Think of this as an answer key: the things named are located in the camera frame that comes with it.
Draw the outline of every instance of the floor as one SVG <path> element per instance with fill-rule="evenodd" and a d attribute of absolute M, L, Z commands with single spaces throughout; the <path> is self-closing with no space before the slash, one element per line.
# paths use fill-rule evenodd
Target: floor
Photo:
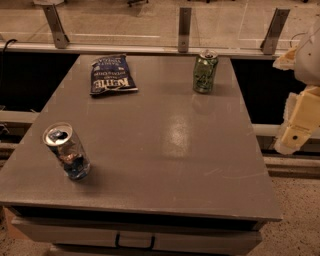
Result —
<path fill-rule="evenodd" d="M 68 0 L 57 8 L 72 43 L 171 47 L 178 41 L 181 6 L 193 8 L 194 47 L 259 48 L 274 9 L 289 7 L 278 45 L 287 49 L 320 16 L 317 0 L 149 0 L 132 8 L 125 0 Z M 50 43 L 49 31 L 42 9 L 30 0 L 0 1 L 0 39 Z M 263 227 L 263 242 L 249 256 L 320 256 L 320 168 L 304 162 L 301 167 L 298 160 L 286 167 L 268 164 L 268 169 L 283 221 Z M 48 244 L 9 238 L 0 215 L 0 256 L 50 255 Z"/>

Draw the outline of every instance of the drawer handle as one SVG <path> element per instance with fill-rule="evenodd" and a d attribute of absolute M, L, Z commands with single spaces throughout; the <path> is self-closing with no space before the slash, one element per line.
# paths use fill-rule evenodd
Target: drawer handle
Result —
<path fill-rule="evenodd" d="M 117 234 L 115 245 L 119 249 L 140 249 L 140 250 L 152 250 L 154 247 L 155 237 L 151 237 L 150 245 L 148 247 L 132 247 L 132 246 L 123 246 L 120 245 L 120 234 Z"/>

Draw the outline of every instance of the silver soda can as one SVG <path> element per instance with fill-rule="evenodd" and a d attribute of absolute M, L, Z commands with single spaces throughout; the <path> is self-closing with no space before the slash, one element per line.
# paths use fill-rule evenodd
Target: silver soda can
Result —
<path fill-rule="evenodd" d="M 49 126 L 43 133 L 43 141 L 56 155 L 71 180 L 87 176 L 90 162 L 70 124 L 60 122 Z"/>
<path fill-rule="evenodd" d="M 215 51 L 205 50 L 196 57 L 193 70 L 193 89 L 196 92 L 212 91 L 217 65 L 218 54 Z"/>

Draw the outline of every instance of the kettle chips bag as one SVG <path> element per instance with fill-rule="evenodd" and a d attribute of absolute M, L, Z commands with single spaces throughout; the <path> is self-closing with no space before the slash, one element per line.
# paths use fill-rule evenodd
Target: kettle chips bag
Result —
<path fill-rule="evenodd" d="M 108 92 L 138 91 L 126 62 L 126 55 L 111 55 L 94 61 L 91 71 L 92 96 Z"/>

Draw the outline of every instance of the black wall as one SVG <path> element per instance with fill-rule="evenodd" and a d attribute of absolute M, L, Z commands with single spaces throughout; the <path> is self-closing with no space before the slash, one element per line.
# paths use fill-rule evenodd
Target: black wall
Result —
<path fill-rule="evenodd" d="M 294 78 L 292 70 L 272 67 L 273 60 L 232 60 L 251 122 L 281 124 L 290 92 L 299 93 L 305 84 Z"/>
<path fill-rule="evenodd" d="M 78 56 L 5 52 L 0 56 L 0 105 L 6 110 L 40 112 Z"/>

